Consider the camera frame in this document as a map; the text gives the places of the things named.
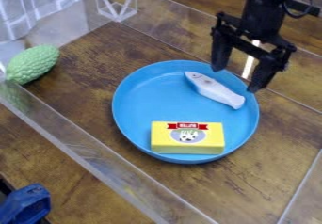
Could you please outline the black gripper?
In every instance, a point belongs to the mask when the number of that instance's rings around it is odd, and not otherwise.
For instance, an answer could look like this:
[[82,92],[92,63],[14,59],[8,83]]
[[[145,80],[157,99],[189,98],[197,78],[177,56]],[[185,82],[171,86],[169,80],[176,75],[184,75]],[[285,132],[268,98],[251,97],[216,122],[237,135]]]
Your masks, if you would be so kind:
[[211,69],[225,68],[233,48],[259,60],[253,69],[247,91],[255,93],[264,88],[273,75],[287,65],[293,45],[285,41],[279,30],[289,11],[288,0],[245,0],[241,17],[224,12],[216,13],[216,23],[211,28]]

